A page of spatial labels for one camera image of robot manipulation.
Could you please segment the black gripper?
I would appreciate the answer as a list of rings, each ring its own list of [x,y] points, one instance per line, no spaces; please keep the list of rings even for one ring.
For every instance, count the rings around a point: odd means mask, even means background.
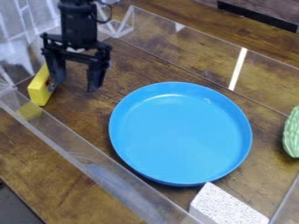
[[[66,60],[89,64],[89,91],[95,92],[103,85],[106,72],[110,68],[113,47],[99,41],[97,1],[102,0],[61,0],[61,34],[42,34],[42,54],[46,58],[51,74],[51,82],[61,85],[67,78]]]

